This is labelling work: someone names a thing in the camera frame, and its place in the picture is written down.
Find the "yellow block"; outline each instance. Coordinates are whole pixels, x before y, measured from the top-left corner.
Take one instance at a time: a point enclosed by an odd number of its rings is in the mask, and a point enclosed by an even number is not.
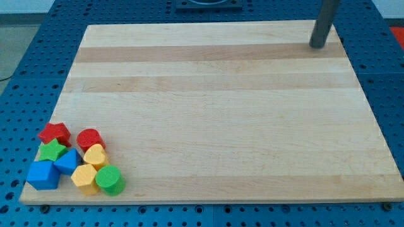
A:
[[[101,144],[94,144],[88,148],[83,159],[86,163],[93,165],[97,171],[109,165],[107,153]]]
[[[100,187],[95,183],[96,174],[97,171],[94,166],[86,164],[77,166],[70,178],[83,194],[93,195],[100,190]]]

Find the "wood grain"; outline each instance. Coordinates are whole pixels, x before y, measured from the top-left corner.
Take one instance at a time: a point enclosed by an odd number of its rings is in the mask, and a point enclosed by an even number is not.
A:
[[[87,28],[51,122],[95,127],[117,197],[26,184],[25,204],[402,201],[404,182],[335,29],[313,21]],[[94,113],[88,114],[89,107]]]

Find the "blue block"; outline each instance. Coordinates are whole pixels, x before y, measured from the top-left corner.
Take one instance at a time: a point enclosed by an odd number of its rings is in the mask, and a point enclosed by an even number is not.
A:
[[[28,172],[27,182],[37,190],[57,189],[61,173],[52,161],[34,161]]]
[[[65,175],[71,176],[78,165],[81,164],[81,156],[75,148],[68,151],[57,161],[54,166]]]

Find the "toy block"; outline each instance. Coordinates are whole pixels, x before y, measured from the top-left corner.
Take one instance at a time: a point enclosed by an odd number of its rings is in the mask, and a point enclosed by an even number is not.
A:
[[[86,163],[93,165],[97,171],[102,167],[109,165],[107,153],[101,144],[94,144],[88,148],[83,159]]]
[[[48,144],[39,146],[39,150],[39,161],[56,161],[68,152],[68,149],[62,144],[59,144],[57,139],[53,139]]]
[[[90,164],[77,166],[71,175],[71,180],[78,189],[85,195],[96,194],[100,187],[95,183],[97,171]]]
[[[54,162],[54,166],[65,175],[71,176],[81,163],[81,156],[75,148],[68,151]]]
[[[95,182],[109,196],[119,195],[126,186],[121,171],[114,165],[102,167],[95,176]]]
[[[27,182],[37,190],[57,189],[61,173],[51,161],[34,161],[28,171]]]
[[[38,134],[38,138],[44,144],[51,142],[53,139],[57,139],[57,141],[64,146],[66,147],[71,146],[69,142],[70,132],[63,123],[58,124],[47,123],[45,125],[45,129]]]
[[[77,144],[84,153],[94,144],[101,144],[102,147],[105,148],[104,141],[95,129],[85,129],[81,131],[77,136]]]

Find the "gray cylindrical post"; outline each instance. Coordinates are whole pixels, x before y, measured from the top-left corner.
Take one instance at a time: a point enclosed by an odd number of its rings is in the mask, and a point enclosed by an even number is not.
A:
[[[320,49],[324,47],[340,2],[341,0],[323,0],[320,14],[311,33],[309,44],[312,48]]]

